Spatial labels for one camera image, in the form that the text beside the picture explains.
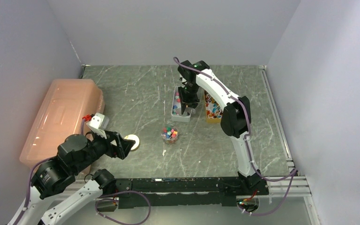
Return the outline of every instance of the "purple cable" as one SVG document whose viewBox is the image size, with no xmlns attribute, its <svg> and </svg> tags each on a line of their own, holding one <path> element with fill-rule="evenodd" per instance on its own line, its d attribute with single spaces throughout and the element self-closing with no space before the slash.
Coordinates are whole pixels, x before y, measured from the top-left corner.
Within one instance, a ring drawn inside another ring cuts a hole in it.
<svg viewBox="0 0 360 225">
<path fill-rule="evenodd" d="M 99 211 L 97 210 L 97 206 L 98 206 L 98 204 L 99 204 L 100 202 L 103 202 L 103 201 L 113 201 L 113 202 L 115 202 L 114 199 L 108 199 L 108 197 L 114 197 L 114 196 L 116 196 L 116 195 L 126 194 L 126 193 L 138 194 L 138 195 L 140 195 L 141 197 L 143 197 L 143 198 L 145 199 L 145 201 L 147 202 L 147 204 L 148 204 L 148 214 L 147 214 L 147 216 L 145 217 L 145 219 L 142 220 L 141 222 L 136 223 L 136 224 L 123 223 L 123 222 L 120 222 L 120 221 L 118 221 L 118 220 L 116 220 L 116 219 L 113 219 L 113 218 L 111 218 L 111 217 L 108 217 L 108 216 L 104 215 L 103 213 L 101 213 L 101 212 L 99 212 Z M 106 219 L 109 219 L 109 220 L 111 220 L 111 221 L 113 221 L 113 222 L 115 222 L 115 223 L 117 223 L 117 224 L 121 224 L 121 225 L 140 225 L 140 224 L 144 223 L 144 222 L 148 219 L 148 217 L 150 217 L 150 214 L 151 214 L 151 203 L 148 201 L 148 198 L 147 198 L 145 195 L 143 195 L 142 193 L 140 193 L 140 192 L 138 192 L 138 191 L 132 191 L 132 190 L 129 190 L 129 191 L 121 191 L 121 192 L 117 192 L 117 193 L 111 194 L 111 195 L 102 195 L 102 196 L 100 196 L 100 198 L 103 198 L 103 199 L 100 199 L 99 201 L 97 201 L 96 204 L 95 204 L 95 207 L 94 207 L 95 210 L 96 210 L 96 213 L 97 213 L 99 216 L 104 217 L 104 218 L 106 218 Z"/>
<path fill-rule="evenodd" d="M 37 166 L 39 166 L 40 164 L 48 161 L 49 159 L 51 158 L 47 158 L 47 159 L 44 159 L 38 163 L 36 163 L 32 168 L 31 168 L 31 171 L 30 171 L 30 174 L 28 176 L 28 182 L 27 182 L 27 192 L 25 194 L 25 201 L 24 201 L 24 206 L 23 208 L 28 208 L 28 205 L 30 203 L 30 193 L 31 193 L 31 178 L 32 178 L 32 173 L 34 172 L 34 170 L 36 169 Z M 20 219 L 23 217 L 25 211 L 22 210 L 20 212 L 20 214 L 18 215 L 17 219 L 15 220 L 15 222 L 13 223 L 13 225 L 17 225 L 18 222 L 20 221 Z"/>
<path fill-rule="evenodd" d="M 85 126 L 85 119 L 82 119 L 82 122 L 81 122 L 81 130 L 79 131 L 79 134 L 80 135 L 83 135 L 83 131 L 84 131 L 84 129 L 83 129 L 83 127 Z"/>
<path fill-rule="evenodd" d="M 249 214 L 250 214 L 251 216 L 262 217 L 262 216 L 266 216 L 266 215 L 269 215 L 269 214 L 277 211 L 277 210 L 279 209 L 279 207 L 281 207 L 281 205 L 284 203 L 286 197 L 288 196 L 289 190 L 291 189 L 291 185 L 292 185 L 293 178 L 294 178 L 294 174 L 292 175 L 291 180 L 289 181 L 289 186 L 288 186 L 288 189 L 287 189 L 286 192 L 285 192 L 284 197 L 282 198 L 281 202 L 280 202 L 274 209 L 272 209 L 271 211 L 268 211 L 268 212 L 263 212 L 263 213 L 249 213 Z"/>
<path fill-rule="evenodd" d="M 245 145 L 246 145 L 247 154 L 249 155 L 249 158 L 252 158 L 252 153 L 250 151 L 250 147 L 249 147 L 248 141 L 246 140 L 246 137 L 245 137 Z M 281 177 L 279 179 L 269 179 L 269 178 L 264 177 L 261 173 L 259 173 L 259 171 L 256 169 L 256 167 L 253 163 L 250 163 L 250 165 L 252 166 L 252 168 L 256 172 L 256 174 L 259 175 L 259 177 L 261 177 L 263 180 L 270 181 L 270 182 L 277 182 L 277 181 L 285 180 L 286 178 L 288 178 L 290 176 L 293 177 L 297 172 L 297 170 L 295 168 L 288 175 L 286 175 L 284 177 Z"/>
</svg>

